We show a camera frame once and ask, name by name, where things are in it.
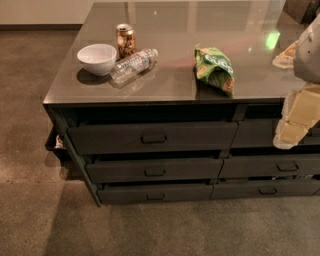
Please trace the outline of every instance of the aluminum can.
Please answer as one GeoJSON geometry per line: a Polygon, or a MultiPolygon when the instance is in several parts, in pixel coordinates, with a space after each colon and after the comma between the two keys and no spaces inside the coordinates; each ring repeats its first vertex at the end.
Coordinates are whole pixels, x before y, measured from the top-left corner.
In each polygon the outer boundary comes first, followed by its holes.
{"type": "Polygon", "coordinates": [[[136,51],[135,32],[129,24],[119,24],[117,26],[117,43],[120,59],[129,57],[136,51]]]}

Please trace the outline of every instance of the gray carpet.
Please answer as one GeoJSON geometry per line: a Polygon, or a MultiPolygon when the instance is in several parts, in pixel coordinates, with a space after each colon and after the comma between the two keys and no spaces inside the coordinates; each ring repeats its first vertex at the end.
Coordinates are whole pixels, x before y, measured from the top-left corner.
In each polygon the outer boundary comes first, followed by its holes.
{"type": "Polygon", "coordinates": [[[319,255],[316,196],[98,208],[44,148],[42,101],[75,35],[0,31],[0,255],[319,255]]]}

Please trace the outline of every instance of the drawer front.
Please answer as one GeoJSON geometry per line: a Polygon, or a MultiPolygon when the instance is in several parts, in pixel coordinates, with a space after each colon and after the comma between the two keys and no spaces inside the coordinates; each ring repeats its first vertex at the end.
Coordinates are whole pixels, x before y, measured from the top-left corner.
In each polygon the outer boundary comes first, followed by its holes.
{"type": "Polygon", "coordinates": [[[220,178],[320,174],[319,155],[233,157],[224,160],[220,178]]]}
{"type": "Polygon", "coordinates": [[[277,119],[239,121],[231,148],[271,147],[277,119]]]}
{"type": "Polygon", "coordinates": [[[208,200],[212,188],[204,184],[108,187],[98,196],[103,204],[197,201],[208,200]]]}
{"type": "Polygon", "coordinates": [[[217,178],[221,159],[105,161],[86,166],[93,183],[217,178]]]}
{"type": "Polygon", "coordinates": [[[236,123],[90,125],[68,130],[78,154],[226,149],[236,123]]]}
{"type": "Polygon", "coordinates": [[[241,184],[217,184],[211,199],[272,197],[272,196],[310,196],[316,194],[320,181],[269,181],[247,182],[241,184]]]}
{"type": "MultiPolygon", "coordinates": [[[[239,128],[231,148],[273,147],[273,138],[279,119],[239,121],[239,128]]],[[[318,125],[299,142],[300,145],[320,144],[318,125]]]]}

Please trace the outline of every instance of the stainless steel top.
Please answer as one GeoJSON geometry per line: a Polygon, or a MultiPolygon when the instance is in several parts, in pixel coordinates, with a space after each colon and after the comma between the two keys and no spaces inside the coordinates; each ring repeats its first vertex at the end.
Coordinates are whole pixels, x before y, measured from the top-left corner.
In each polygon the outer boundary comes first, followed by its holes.
{"type": "Polygon", "coordinates": [[[301,35],[304,27],[282,12],[285,1],[95,3],[67,54],[44,104],[216,101],[229,99],[196,85],[194,47],[217,47],[231,60],[235,100],[280,99],[304,82],[273,58],[301,35]],[[122,89],[109,77],[82,69],[77,52],[93,43],[116,44],[116,26],[131,24],[137,49],[159,52],[155,68],[122,89]]]}

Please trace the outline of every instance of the white bowl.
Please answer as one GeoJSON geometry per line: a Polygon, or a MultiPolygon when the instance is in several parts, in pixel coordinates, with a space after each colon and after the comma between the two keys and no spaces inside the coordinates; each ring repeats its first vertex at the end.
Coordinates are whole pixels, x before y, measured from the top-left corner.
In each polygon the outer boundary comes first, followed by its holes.
{"type": "Polygon", "coordinates": [[[108,44],[92,44],[82,48],[77,57],[87,71],[97,76],[104,76],[114,66],[117,50],[108,44]]]}

